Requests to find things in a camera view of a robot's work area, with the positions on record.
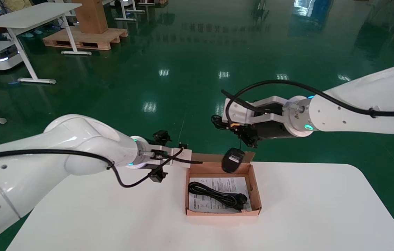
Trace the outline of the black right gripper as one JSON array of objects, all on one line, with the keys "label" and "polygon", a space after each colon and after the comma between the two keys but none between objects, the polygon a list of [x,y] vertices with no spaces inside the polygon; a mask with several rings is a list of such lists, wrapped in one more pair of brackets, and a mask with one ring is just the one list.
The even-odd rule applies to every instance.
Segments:
[{"label": "black right gripper", "polygon": [[250,148],[258,148],[258,141],[264,139],[290,138],[285,125],[278,121],[264,121],[256,124],[232,124],[232,132],[241,135],[241,140]]}]

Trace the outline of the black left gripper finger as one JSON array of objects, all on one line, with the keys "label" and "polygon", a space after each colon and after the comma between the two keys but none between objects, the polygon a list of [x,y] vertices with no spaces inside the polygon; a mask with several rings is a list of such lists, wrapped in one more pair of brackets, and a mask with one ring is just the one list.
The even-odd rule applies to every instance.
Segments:
[{"label": "black left gripper finger", "polygon": [[171,137],[166,130],[159,130],[153,134],[154,142],[157,145],[166,146],[168,142],[171,142]]},{"label": "black left gripper finger", "polygon": [[148,173],[148,177],[156,183],[161,183],[167,175],[168,173],[164,171],[163,167],[153,169]]}]

